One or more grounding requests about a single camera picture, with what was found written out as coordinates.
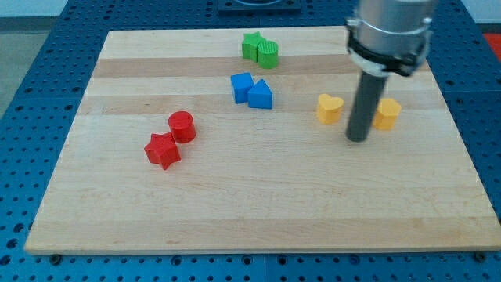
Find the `black shaft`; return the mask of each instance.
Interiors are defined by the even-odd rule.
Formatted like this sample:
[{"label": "black shaft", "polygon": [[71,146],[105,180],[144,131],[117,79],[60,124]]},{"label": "black shaft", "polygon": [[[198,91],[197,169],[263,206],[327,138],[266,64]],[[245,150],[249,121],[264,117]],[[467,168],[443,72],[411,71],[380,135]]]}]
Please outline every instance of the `black shaft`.
[{"label": "black shaft", "polygon": [[351,141],[362,142],[369,135],[374,113],[383,94],[386,80],[387,77],[375,77],[365,71],[362,72],[346,129],[346,137]]}]

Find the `blue pegboard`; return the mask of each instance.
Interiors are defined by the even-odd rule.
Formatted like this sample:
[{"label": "blue pegboard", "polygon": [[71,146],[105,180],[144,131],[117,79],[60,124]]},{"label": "blue pegboard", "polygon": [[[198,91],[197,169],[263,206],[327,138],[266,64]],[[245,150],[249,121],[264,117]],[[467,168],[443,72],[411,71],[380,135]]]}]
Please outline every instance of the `blue pegboard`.
[{"label": "blue pegboard", "polygon": [[[352,0],[218,15],[216,1],[70,0],[0,121],[0,281],[501,281],[501,253],[31,256],[23,245],[111,30],[342,25]],[[501,64],[460,0],[441,0],[428,61],[501,216]]]}]

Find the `red cylinder block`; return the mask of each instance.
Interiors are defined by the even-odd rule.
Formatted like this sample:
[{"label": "red cylinder block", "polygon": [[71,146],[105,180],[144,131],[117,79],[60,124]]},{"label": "red cylinder block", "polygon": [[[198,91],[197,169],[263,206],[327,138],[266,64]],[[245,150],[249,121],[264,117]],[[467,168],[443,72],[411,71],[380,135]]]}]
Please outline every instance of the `red cylinder block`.
[{"label": "red cylinder block", "polygon": [[193,117],[187,111],[182,110],[173,113],[169,117],[168,124],[175,142],[188,143],[195,139],[196,132]]}]

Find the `wooden board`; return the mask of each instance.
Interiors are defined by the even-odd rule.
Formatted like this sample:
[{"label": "wooden board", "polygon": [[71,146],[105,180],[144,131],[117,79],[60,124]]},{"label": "wooden board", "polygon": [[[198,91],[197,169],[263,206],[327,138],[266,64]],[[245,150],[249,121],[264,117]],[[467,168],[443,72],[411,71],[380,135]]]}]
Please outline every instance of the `wooden board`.
[{"label": "wooden board", "polygon": [[[391,76],[403,110],[367,142],[344,136],[359,69],[343,27],[260,29],[281,48],[263,70],[244,32],[113,31],[25,248],[34,254],[455,251],[501,248],[501,226],[428,66]],[[273,110],[232,101],[250,71]],[[316,100],[345,101],[321,125]],[[163,171],[143,147],[169,114],[197,138]]]}]

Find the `red star block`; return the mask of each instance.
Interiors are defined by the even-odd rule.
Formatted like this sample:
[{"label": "red star block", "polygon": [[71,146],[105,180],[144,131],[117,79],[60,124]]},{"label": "red star block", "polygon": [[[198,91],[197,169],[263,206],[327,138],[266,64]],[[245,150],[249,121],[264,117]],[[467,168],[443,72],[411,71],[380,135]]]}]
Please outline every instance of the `red star block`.
[{"label": "red star block", "polygon": [[152,164],[161,164],[163,169],[181,160],[178,147],[175,145],[172,133],[152,134],[151,141],[144,147],[146,156]]}]

